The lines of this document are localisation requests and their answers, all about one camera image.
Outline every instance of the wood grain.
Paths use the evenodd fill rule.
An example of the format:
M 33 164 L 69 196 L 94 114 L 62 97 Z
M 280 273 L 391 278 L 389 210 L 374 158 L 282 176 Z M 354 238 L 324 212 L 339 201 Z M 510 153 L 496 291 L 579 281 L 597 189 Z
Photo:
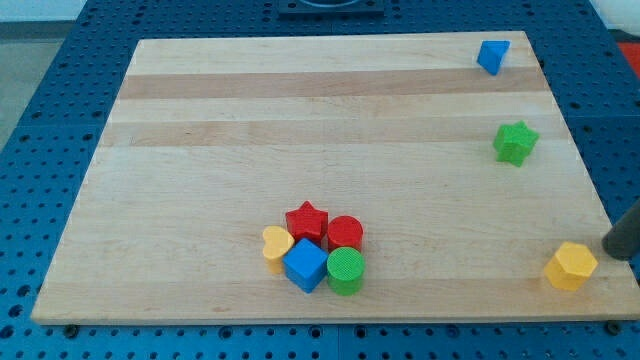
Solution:
M 497 77 L 470 60 L 484 39 L 512 41 Z M 640 316 L 628 264 L 600 245 L 611 224 L 524 33 L 144 40 L 134 59 L 34 320 Z M 497 163 L 491 146 L 518 120 L 541 134 L 522 168 Z M 365 228 L 355 296 L 324 282 L 306 295 L 264 265 L 262 229 L 308 199 Z M 542 274 L 563 241 L 600 262 L 577 292 Z

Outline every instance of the shape block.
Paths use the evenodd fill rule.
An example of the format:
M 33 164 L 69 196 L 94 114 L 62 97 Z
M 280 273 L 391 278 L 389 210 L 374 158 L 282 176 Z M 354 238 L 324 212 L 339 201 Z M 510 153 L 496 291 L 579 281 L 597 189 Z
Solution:
M 510 41 L 485 40 L 480 46 L 478 54 L 478 64 L 482 65 L 491 75 L 498 75 L 504 55 L 509 50 Z
M 361 251 L 363 233 L 362 224 L 358 219 L 347 215 L 338 216 L 331 220 L 327 230 L 329 252 L 341 246 L 349 246 Z
M 264 248 L 262 255 L 267 263 L 267 268 L 273 274 L 282 274 L 284 267 L 282 257 L 293 246 L 293 236 L 281 226 L 267 226 L 262 231 Z
M 299 209 L 286 214 L 287 229 L 296 242 L 306 238 L 317 246 L 322 246 L 322 238 L 327 233 L 329 213 L 313 207 L 305 201 Z
M 493 147 L 498 151 L 497 161 L 510 162 L 520 167 L 529 156 L 540 134 L 529 129 L 524 121 L 513 125 L 501 125 L 493 140 Z
M 302 291 L 310 293 L 327 275 L 327 253 L 302 239 L 283 259 L 285 274 Z
M 351 247 L 341 247 L 329 254 L 327 282 L 338 295 L 349 296 L 362 288 L 365 261 L 360 252 Z
M 544 267 L 544 274 L 557 289 L 575 291 L 591 277 L 598 266 L 589 248 L 564 242 Z

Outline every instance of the gray floor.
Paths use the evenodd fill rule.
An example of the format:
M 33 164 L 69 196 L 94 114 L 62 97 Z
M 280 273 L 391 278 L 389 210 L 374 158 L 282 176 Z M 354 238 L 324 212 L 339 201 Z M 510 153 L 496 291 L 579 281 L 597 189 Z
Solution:
M 63 39 L 0 39 L 0 149 L 13 132 Z

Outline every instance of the green block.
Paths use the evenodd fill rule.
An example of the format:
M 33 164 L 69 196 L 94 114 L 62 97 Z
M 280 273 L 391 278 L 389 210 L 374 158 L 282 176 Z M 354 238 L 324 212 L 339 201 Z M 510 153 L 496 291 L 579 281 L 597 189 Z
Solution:
M 362 288 L 364 257 L 354 248 L 340 247 L 327 259 L 327 282 L 338 295 L 349 296 Z
M 531 154 L 539 138 L 540 134 L 529 129 L 524 121 L 513 125 L 501 125 L 493 140 L 493 147 L 498 151 L 496 160 L 522 166 L 522 162 Z

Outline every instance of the blue cube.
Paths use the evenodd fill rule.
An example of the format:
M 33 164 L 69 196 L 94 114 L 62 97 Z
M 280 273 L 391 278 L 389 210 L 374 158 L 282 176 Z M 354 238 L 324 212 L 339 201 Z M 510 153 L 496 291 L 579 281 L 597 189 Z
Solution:
M 509 50 L 510 41 L 485 40 L 480 47 L 478 64 L 482 65 L 491 75 L 497 75 L 502 65 L 504 55 Z
M 284 256 L 284 273 L 302 291 L 310 293 L 327 275 L 327 253 L 306 238 Z

